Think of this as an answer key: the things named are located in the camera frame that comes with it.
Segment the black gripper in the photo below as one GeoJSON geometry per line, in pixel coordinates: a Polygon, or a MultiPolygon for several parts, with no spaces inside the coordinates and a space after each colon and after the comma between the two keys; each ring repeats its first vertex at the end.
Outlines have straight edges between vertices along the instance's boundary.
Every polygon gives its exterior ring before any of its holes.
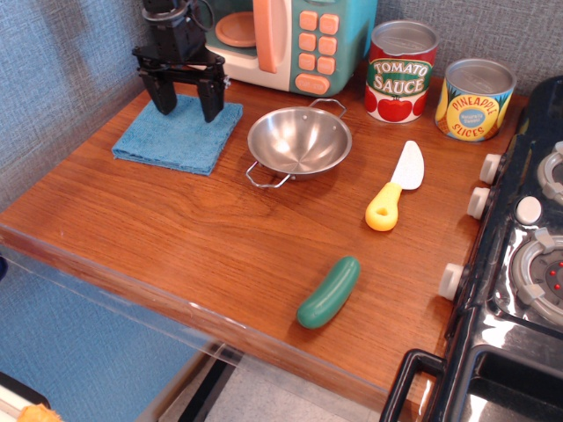
{"type": "Polygon", "coordinates": [[[163,115],[177,105],[173,83],[196,84],[204,120],[213,121],[224,108],[229,78],[224,59],[206,48],[209,30],[198,11],[143,11],[151,42],[135,47],[138,73],[155,107],[163,115]]]}

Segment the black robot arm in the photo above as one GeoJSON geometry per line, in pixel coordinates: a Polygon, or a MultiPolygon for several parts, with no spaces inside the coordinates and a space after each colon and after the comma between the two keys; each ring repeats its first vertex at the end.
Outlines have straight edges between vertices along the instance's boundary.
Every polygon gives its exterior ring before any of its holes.
{"type": "Polygon", "coordinates": [[[195,1],[144,1],[142,15],[152,42],[135,47],[138,75],[146,91],[164,115],[177,105],[176,83],[197,88],[204,120],[210,122],[223,110],[227,76],[222,56],[206,47],[206,32],[195,1]]]}

